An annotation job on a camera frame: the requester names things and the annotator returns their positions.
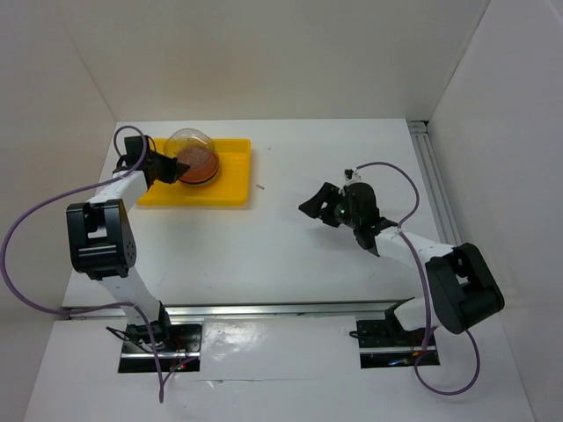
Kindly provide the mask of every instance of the orange container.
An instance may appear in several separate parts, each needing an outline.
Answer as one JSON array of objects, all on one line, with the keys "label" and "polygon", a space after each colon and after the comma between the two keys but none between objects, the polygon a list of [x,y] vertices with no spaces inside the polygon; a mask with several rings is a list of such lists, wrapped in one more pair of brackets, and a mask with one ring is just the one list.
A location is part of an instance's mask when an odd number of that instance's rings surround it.
[{"label": "orange container", "polygon": [[[166,139],[155,139],[163,153]],[[156,181],[137,204],[144,207],[241,207],[248,198],[251,143],[248,139],[214,139],[219,173],[207,184],[189,186]]]}]

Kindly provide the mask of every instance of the clear plastic dome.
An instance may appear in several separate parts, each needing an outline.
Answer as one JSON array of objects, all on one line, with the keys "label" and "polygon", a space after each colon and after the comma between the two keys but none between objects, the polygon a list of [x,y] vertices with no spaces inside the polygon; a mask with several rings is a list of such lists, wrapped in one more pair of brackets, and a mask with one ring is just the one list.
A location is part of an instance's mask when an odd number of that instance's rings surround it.
[{"label": "clear plastic dome", "polygon": [[219,170],[213,140],[197,129],[185,128],[175,132],[165,143],[165,155],[190,166],[180,179],[190,185],[211,180]]}]

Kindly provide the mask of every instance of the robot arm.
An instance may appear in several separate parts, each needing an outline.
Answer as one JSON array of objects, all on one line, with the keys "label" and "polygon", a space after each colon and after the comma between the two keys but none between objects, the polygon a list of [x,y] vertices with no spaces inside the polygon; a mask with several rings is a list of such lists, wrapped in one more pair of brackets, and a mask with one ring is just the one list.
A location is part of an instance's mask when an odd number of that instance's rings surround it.
[{"label": "robot arm", "polygon": [[[345,171],[347,184],[325,183],[299,210],[324,224],[350,227],[364,250],[416,268],[413,254],[398,235],[397,223],[382,217],[373,188],[354,171]],[[433,325],[459,334],[504,308],[504,298],[479,249],[472,244],[439,244],[403,231],[425,263]],[[405,331],[425,326],[423,298],[400,303],[386,312]]]},{"label": "robot arm", "polygon": [[[96,280],[117,302],[131,302],[138,307],[149,319],[155,339],[162,341],[168,339],[170,319],[163,304],[150,294],[134,267],[136,246],[127,212],[155,180],[174,183],[189,166],[147,146],[140,170],[128,171],[141,156],[142,142],[141,136],[125,139],[127,153],[120,158],[113,174],[119,180],[90,200],[68,206],[70,258],[77,272]],[[137,312],[130,307],[123,311],[129,336],[149,343],[146,325]]]}]

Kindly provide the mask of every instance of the beige wall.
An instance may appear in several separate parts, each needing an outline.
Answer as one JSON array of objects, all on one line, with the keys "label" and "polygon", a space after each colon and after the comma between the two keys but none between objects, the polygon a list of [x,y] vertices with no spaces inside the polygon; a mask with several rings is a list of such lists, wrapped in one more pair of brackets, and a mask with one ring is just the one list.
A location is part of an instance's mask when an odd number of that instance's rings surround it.
[{"label": "beige wall", "polygon": [[489,0],[55,0],[118,120],[428,119]]},{"label": "beige wall", "polygon": [[[25,209],[97,180],[115,120],[50,2],[0,3],[0,235]],[[40,211],[17,232],[8,256],[26,295],[60,306],[69,280],[65,204]],[[2,421],[26,411],[52,320],[0,285]]]},{"label": "beige wall", "polygon": [[507,297],[502,320],[538,422],[563,419],[558,7],[493,0],[430,121],[464,240],[481,246]]}]

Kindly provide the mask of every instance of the yellow bin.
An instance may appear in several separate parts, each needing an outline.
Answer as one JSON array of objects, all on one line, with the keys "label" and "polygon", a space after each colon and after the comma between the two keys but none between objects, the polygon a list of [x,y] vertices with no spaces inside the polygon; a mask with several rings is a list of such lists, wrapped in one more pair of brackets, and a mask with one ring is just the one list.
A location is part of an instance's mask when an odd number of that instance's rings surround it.
[{"label": "yellow bin", "polygon": [[[164,153],[166,139],[155,139],[157,152]],[[251,143],[248,139],[214,139],[219,173],[203,186],[182,182],[173,185],[156,181],[137,204],[145,207],[241,207],[248,198]]]}]

